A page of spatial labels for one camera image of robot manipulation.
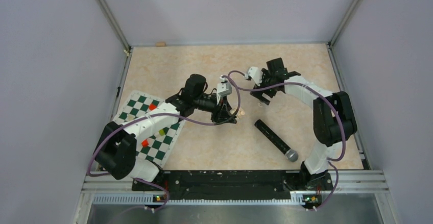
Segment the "white earbud charging case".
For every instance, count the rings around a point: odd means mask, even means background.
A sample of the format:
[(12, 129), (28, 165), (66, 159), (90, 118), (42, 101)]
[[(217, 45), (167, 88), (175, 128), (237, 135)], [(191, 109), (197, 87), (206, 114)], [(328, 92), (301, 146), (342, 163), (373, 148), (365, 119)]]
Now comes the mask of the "white earbud charging case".
[(238, 110), (238, 112), (237, 112), (237, 114), (236, 114), (236, 118), (237, 119), (242, 119), (244, 116), (245, 116), (245, 111), (244, 110), (242, 110), (242, 109), (239, 109)]

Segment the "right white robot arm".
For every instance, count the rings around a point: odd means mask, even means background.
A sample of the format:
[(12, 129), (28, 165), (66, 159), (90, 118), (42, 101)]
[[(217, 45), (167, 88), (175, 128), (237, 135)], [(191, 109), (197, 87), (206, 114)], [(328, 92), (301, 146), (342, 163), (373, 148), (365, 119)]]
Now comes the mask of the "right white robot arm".
[(267, 62), (266, 68), (250, 67), (246, 78), (255, 86), (250, 94), (268, 105), (264, 94), (274, 97), (278, 91), (299, 99), (312, 109), (316, 142), (310, 155), (301, 163), (299, 182), (314, 189), (328, 170), (329, 162), (341, 161), (347, 140), (357, 132), (349, 94), (331, 92), (308, 81), (297, 71), (288, 71), (281, 58)]

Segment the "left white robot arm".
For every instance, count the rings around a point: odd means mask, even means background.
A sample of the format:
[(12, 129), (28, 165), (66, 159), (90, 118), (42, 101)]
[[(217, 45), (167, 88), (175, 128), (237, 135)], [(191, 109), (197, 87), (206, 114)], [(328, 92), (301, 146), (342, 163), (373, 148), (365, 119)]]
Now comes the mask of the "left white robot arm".
[(195, 110), (209, 112), (211, 122), (205, 126), (236, 123), (236, 114), (230, 112), (227, 96), (236, 87), (233, 79), (221, 76), (216, 93), (207, 94), (207, 80), (200, 74), (192, 74), (178, 93), (170, 96), (155, 109), (135, 120), (105, 125), (91, 161), (96, 161), (116, 180), (142, 179), (152, 190), (162, 187), (163, 169), (149, 159), (137, 158), (136, 146), (156, 132), (181, 121), (190, 121)]

